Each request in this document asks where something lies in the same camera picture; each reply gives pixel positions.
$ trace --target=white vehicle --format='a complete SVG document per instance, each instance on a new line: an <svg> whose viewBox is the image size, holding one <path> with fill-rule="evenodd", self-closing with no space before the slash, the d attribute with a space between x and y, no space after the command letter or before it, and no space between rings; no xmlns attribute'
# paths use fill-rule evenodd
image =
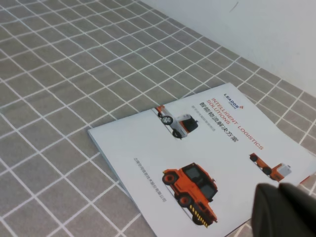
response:
<svg viewBox="0 0 316 237"><path fill-rule="evenodd" d="M156 107L156 110L161 122L172 128L172 135L176 138L184 138L198 127L198 121L194 120L189 114L175 118L164 105Z"/></svg>

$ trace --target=vehicle window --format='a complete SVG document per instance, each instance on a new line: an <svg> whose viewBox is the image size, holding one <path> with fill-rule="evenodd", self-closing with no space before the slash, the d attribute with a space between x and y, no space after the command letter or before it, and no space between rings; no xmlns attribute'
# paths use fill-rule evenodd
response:
<svg viewBox="0 0 316 237"><path fill-rule="evenodd" d="M192 132L198 127L198 123L192 117L190 119L183 120L182 123L188 132Z"/></svg>

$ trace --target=white wall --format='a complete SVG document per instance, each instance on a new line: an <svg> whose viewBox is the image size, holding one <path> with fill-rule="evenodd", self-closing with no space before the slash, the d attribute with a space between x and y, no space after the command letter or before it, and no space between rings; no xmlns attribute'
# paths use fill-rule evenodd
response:
<svg viewBox="0 0 316 237"><path fill-rule="evenodd" d="M142 1L316 96L316 0Z"/></svg>

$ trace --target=logo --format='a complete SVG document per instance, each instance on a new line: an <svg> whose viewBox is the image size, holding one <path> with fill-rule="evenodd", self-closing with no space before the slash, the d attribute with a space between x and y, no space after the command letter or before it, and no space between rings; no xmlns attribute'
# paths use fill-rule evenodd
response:
<svg viewBox="0 0 316 237"><path fill-rule="evenodd" d="M232 100L227 94L224 94L224 96L226 97L226 99L228 99L229 104L234 108L234 109L243 109L243 105L237 105L236 102L234 100Z"/></svg>

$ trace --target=gray tiled surface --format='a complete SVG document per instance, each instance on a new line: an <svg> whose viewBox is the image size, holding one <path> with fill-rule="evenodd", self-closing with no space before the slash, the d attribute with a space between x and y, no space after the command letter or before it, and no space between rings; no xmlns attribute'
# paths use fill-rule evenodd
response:
<svg viewBox="0 0 316 237"><path fill-rule="evenodd" d="M154 236L87 130L226 82L316 153L314 97L142 2L0 6L1 236Z"/></svg>

